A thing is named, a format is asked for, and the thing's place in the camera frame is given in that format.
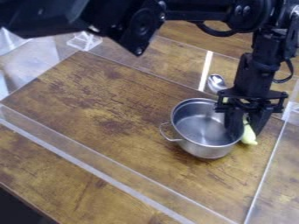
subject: metal spoon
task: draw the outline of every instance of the metal spoon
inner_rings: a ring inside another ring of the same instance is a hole
[[[220,90],[227,89],[224,78],[219,74],[212,74],[208,78],[210,90],[216,94]]]

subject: wooden table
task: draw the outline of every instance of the wooden table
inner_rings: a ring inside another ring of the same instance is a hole
[[[79,52],[3,104],[85,144],[235,222],[246,218],[283,123],[272,118],[259,146],[238,144],[200,161],[159,135],[176,103],[210,97]],[[0,182],[60,223],[176,223],[161,212],[40,145],[0,126]],[[183,211],[180,205],[168,205]],[[197,222],[214,222],[199,215]]]

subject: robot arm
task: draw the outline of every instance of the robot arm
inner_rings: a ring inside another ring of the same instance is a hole
[[[234,88],[219,92],[216,111],[228,129],[243,125],[256,134],[272,113],[282,113],[286,93],[272,91],[280,63],[294,72],[298,48],[299,0],[0,0],[0,26],[23,38],[89,31],[113,39],[141,55],[165,20],[195,23],[210,35],[254,32],[252,53],[244,53]],[[204,21],[222,21],[230,31],[215,31]]]

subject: stainless steel pot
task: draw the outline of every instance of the stainless steel pot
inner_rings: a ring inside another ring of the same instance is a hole
[[[243,136],[244,129],[224,128],[224,114],[214,111],[215,101],[193,98],[183,101],[173,109],[171,123],[160,125],[163,137],[176,142],[197,158],[222,158],[231,152],[232,145]],[[164,126],[172,125],[175,138],[164,134]]]

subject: pot handle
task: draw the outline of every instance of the pot handle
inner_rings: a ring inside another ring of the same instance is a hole
[[[164,128],[165,125],[169,125],[169,123],[168,123],[168,122],[164,122],[164,123],[161,123],[160,126],[159,126],[159,130],[160,130],[160,134],[161,134],[163,138],[164,138],[167,141],[172,142],[172,143],[173,143],[173,142],[180,142],[180,141],[183,141],[181,139],[172,139],[172,138],[169,138],[169,137],[164,134],[164,130],[163,130],[163,128]]]

